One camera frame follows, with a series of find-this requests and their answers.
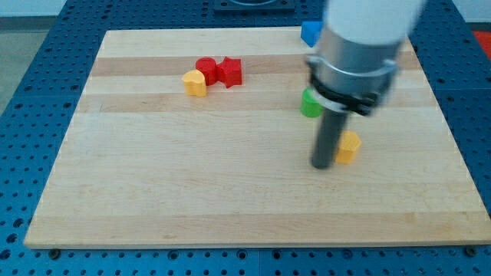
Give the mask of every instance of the wooden table surface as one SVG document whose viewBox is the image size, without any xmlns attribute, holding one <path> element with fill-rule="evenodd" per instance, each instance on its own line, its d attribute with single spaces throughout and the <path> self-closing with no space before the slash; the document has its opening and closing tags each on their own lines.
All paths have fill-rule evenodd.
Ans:
<svg viewBox="0 0 491 276">
<path fill-rule="evenodd" d="M 349 166 L 309 164 L 299 28 L 109 31 L 25 238 L 30 248 L 489 244 L 491 221 L 409 42 Z M 202 56 L 242 86 L 184 94 Z"/>
</svg>

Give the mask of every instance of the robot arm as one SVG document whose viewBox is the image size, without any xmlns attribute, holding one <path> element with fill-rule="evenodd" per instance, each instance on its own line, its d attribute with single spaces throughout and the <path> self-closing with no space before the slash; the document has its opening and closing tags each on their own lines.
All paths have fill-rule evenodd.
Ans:
<svg viewBox="0 0 491 276">
<path fill-rule="evenodd" d="M 307 58 L 313 97 L 325 108 L 311 164 L 328 168 L 350 112 L 382 104 L 395 58 L 426 0 L 328 0 L 316 54 Z"/>
</svg>

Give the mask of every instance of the blue block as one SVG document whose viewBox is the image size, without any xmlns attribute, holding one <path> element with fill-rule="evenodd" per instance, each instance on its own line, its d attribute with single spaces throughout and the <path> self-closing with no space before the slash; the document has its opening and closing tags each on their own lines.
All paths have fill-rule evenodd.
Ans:
<svg viewBox="0 0 491 276">
<path fill-rule="evenodd" d="M 300 37 L 312 48 L 321 37 L 321 30 L 322 21 L 303 21 Z"/>
</svg>

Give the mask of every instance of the blue pegboard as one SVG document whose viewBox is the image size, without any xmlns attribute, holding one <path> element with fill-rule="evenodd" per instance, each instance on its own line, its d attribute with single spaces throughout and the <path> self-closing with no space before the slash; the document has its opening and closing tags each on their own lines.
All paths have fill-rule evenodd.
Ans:
<svg viewBox="0 0 491 276">
<path fill-rule="evenodd" d="M 213 3 L 67 1 L 0 118 L 0 276 L 491 275 L 491 246 L 63 250 L 57 259 L 27 249 L 21 242 L 106 30 L 300 25 L 320 20 L 323 6 L 215 13 Z M 429 0 L 410 39 L 491 211 L 491 65 L 450 0 Z"/>
</svg>

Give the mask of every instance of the wooden board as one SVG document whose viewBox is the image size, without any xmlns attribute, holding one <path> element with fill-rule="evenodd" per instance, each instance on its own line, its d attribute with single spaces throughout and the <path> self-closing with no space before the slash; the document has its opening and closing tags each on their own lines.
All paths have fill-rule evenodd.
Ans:
<svg viewBox="0 0 491 276">
<path fill-rule="evenodd" d="M 350 166 L 312 168 L 299 28 L 106 33 L 25 238 L 30 248 L 461 245 L 491 221 L 408 42 Z M 197 58 L 244 85 L 188 97 Z"/>
</svg>

